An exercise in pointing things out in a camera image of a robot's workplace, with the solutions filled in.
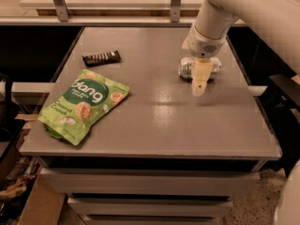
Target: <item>green snack bag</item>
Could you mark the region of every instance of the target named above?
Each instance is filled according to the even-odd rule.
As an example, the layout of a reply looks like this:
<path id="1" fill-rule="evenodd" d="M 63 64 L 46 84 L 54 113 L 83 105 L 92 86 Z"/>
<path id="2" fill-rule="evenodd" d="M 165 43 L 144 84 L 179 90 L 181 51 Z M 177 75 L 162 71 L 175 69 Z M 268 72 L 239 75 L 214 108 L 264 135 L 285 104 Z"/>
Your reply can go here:
<path id="1" fill-rule="evenodd" d="M 91 126 L 128 92 L 128 86 L 84 69 L 63 96 L 40 111 L 37 120 L 54 138 L 78 145 Z"/>

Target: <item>multigrain chip bag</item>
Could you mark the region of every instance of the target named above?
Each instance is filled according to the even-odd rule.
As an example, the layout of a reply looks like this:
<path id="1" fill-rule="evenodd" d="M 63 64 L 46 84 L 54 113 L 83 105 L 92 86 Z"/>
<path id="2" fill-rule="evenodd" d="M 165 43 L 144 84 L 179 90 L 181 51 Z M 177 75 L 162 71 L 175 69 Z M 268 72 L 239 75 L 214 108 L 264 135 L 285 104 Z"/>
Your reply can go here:
<path id="1" fill-rule="evenodd" d="M 128 92 L 128 86 L 84 69 L 63 96 L 41 110 L 37 120 L 54 138 L 78 145 L 91 126 Z"/>

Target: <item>picture of chips on bag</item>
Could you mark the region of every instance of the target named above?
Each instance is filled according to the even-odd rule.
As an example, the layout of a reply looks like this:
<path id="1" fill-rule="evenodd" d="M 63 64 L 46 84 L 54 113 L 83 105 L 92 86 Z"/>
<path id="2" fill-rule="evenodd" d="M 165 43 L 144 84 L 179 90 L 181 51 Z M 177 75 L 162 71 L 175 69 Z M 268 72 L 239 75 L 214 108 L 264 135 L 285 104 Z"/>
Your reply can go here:
<path id="1" fill-rule="evenodd" d="M 84 69 L 59 99 L 40 111 L 37 120 L 54 138 L 78 145 L 91 126 L 128 92 L 128 86 Z"/>

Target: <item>gray tabletop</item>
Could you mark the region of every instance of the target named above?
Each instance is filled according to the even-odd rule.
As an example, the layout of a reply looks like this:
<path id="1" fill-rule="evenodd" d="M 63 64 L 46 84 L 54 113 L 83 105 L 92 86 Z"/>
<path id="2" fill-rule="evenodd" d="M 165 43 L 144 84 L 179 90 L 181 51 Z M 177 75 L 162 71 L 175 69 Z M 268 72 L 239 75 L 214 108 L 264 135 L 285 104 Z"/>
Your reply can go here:
<path id="1" fill-rule="evenodd" d="M 202 97 L 178 77 L 188 28 L 85 28 L 45 105 L 86 68 L 83 53 L 118 50 L 122 62 L 91 70 L 126 84 L 126 100 L 98 120 L 78 146 L 58 141 L 36 121 L 24 155 L 133 158 L 268 158 L 280 149 L 226 44 L 219 76 Z"/>

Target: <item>white robotic arm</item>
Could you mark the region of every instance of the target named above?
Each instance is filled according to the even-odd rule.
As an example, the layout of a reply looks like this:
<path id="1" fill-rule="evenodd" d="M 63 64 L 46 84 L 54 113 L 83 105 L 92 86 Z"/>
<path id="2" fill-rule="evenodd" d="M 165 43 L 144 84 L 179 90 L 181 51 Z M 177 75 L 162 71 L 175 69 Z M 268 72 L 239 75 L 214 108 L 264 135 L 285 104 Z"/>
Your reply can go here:
<path id="1" fill-rule="evenodd" d="M 243 20 L 290 68 L 300 74 L 300 7 L 293 0 L 204 0 L 187 37 L 201 58 L 193 74 L 200 96 L 209 78 L 209 58 L 218 54 L 231 25 Z"/>

